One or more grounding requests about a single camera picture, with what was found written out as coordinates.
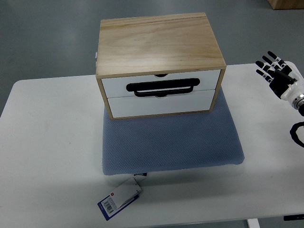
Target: drawer front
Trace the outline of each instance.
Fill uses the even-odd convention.
[[[108,98],[134,96],[134,92],[126,90],[126,86],[131,83],[155,82],[174,79],[198,78],[200,83],[194,86],[194,91],[213,90],[215,89],[220,70],[196,71],[187,73],[168,74],[165,77],[157,77],[155,75],[147,76],[132,76],[132,77],[117,77],[102,79],[105,94]]]
[[[166,97],[108,98],[113,118],[209,110],[215,90]]]

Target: robot finger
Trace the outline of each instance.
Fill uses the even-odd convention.
[[[259,75],[261,75],[267,82],[269,82],[269,83],[272,82],[273,78],[272,78],[270,75],[265,74],[263,71],[261,71],[261,70],[259,70],[259,69],[256,70],[256,72],[257,72]]]
[[[261,68],[262,70],[264,70],[266,73],[271,74],[272,72],[274,72],[274,70],[272,70],[272,67],[270,65],[268,65],[268,64],[264,64],[261,61],[257,61],[256,64],[257,64],[257,66],[259,68]]]
[[[286,63],[284,62],[283,59],[281,59],[280,57],[276,56],[274,53],[272,53],[271,51],[268,51],[267,54],[272,57],[277,63],[278,65],[283,68],[286,66]]]
[[[270,66],[272,66],[275,70],[279,70],[281,69],[281,67],[278,65],[278,63],[272,62],[269,58],[267,58],[266,56],[262,56],[262,59],[264,59]]]

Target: wood grain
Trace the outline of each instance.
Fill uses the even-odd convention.
[[[224,68],[205,13],[101,21],[96,78]]]

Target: blue cushion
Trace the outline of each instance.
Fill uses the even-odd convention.
[[[243,150],[222,89],[212,112],[110,120],[105,175],[241,164]]]

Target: white table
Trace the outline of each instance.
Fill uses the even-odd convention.
[[[289,135],[304,118],[255,68],[228,66],[222,83],[245,161],[149,173],[140,198],[109,221],[97,203],[131,175],[102,173],[95,76],[17,82],[0,118],[0,227],[152,227],[304,213],[304,148]]]

